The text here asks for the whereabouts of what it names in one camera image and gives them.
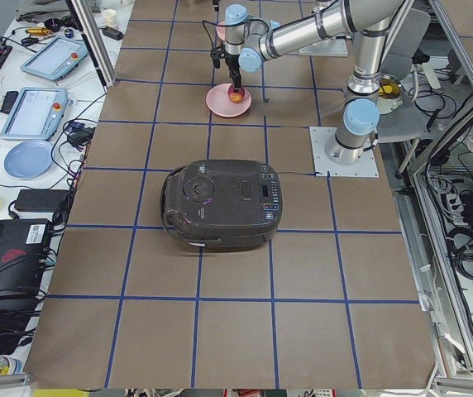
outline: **yellow tool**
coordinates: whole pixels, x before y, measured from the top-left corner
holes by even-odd
[[[26,29],[25,32],[29,33],[31,36],[48,36],[53,34],[53,31],[45,29],[44,27],[30,27]]]

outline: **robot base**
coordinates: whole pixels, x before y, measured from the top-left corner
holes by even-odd
[[[299,50],[299,55],[345,58],[349,52],[346,49],[345,39],[329,39],[307,45]]]
[[[325,153],[328,138],[336,133],[335,127],[310,127],[312,140],[313,166],[318,176],[347,176],[356,178],[378,178],[375,155],[366,151],[354,165],[339,165]]]

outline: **power strip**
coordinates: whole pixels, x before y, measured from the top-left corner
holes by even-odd
[[[336,397],[334,389],[314,389],[313,395],[315,397]]]

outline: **blue joint cap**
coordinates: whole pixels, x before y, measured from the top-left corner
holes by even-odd
[[[247,18],[247,9],[240,4],[232,4],[226,8],[226,25],[236,25],[245,21]]]
[[[247,73],[254,73],[260,70],[262,66],[262,58],[255,50],[251,48],[243,48],[238,56],[238,64]]]
[[[347,104],[343,113],[345,127],[354,135],[364,136],[373,132],[380,120],[376,103],[358,98]]]

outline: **display screen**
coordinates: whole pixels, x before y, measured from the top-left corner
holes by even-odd
[[[19,101],[7,135],[37,136],[44,130],[56,99],[56,91],[26,91]]]
[[[43,74],[54,74],[71,58],[71,54],[80,50],[82,46],[83,44],[57,39],[40,54],[36,55],[35,59],[26,67]]]

